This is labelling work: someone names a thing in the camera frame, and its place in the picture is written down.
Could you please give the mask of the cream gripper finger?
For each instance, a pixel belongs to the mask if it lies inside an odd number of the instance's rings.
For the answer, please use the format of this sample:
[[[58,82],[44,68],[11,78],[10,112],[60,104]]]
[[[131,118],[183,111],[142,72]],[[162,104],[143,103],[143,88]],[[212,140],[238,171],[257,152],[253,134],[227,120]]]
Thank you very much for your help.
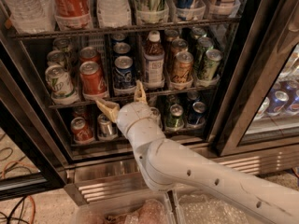
[[[120,106],[117,103],[106,101],[102,98],[99,98],[95,102],[97,107],[111,122],[117,121],[117,117],[120,111]]]
[[[138,80],[136,82],[134,101],[141,102],[144,104],[147,102],[147,96],[146,96],[145,90],[143,88],[143,84],[140,80]]]

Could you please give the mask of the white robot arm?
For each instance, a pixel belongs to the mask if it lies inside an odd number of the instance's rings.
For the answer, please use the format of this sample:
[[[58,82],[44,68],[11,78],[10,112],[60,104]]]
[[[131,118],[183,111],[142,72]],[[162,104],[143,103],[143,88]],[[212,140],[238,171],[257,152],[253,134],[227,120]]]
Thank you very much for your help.
[[[169,191],[190,185],[226,201],[268,224],[299,224],[299,192],[218,164],[165,137],[152,117],[143,85],[125,106],[102,98],[98,108],[122,132],[147,184]]]

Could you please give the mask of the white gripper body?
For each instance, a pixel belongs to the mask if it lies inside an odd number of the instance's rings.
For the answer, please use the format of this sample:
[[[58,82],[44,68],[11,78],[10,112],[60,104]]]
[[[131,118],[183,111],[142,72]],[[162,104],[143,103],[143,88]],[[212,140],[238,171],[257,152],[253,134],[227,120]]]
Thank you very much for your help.
[[[156,130],[157,124],[151,114],[152,112],[147,104],[132,102],[120,109],[116,124],[121,132]]]

